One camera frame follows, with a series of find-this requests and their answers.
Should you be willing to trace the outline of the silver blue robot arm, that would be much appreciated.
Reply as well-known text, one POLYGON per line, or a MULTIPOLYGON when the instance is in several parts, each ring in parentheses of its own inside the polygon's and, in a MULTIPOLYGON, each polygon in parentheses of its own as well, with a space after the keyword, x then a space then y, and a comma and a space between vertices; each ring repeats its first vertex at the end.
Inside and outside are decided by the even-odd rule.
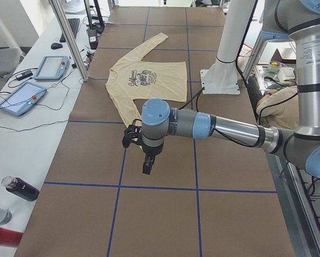
POLYGON ((170 108, 161 99, 142 108, 139 135, 145 152, 143 173, 163 148, 166 135, 216 137, 281 156, 320 178, 320 1, 266 1, 262 32, 266 40, 287 36, 296 44, 299 125, 294 130, 264 128, 213 114, 170 108))

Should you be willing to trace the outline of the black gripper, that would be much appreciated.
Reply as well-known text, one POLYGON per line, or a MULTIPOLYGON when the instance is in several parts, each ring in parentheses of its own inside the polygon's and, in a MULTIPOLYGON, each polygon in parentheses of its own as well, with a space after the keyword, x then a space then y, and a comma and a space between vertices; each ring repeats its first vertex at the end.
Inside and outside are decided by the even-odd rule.
POLYGON ((160 147, 142 147, 143 152, 145 153, 144 163, 142 167, 142 173, 149 175, 151 173, 151 169, 155 162, 156 156, 160 153, 160 147))

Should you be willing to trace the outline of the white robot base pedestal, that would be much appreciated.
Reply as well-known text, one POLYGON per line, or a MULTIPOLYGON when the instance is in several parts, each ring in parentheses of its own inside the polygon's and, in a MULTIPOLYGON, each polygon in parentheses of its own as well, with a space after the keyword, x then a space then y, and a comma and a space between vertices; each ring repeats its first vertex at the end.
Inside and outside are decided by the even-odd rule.
POLYGON ((237 68, 246 75, 246 65, 255 57, 264 3, 255 0, 230 2, 216 61, 210 69, 201 70, 203 94, 240 94, 237 68))

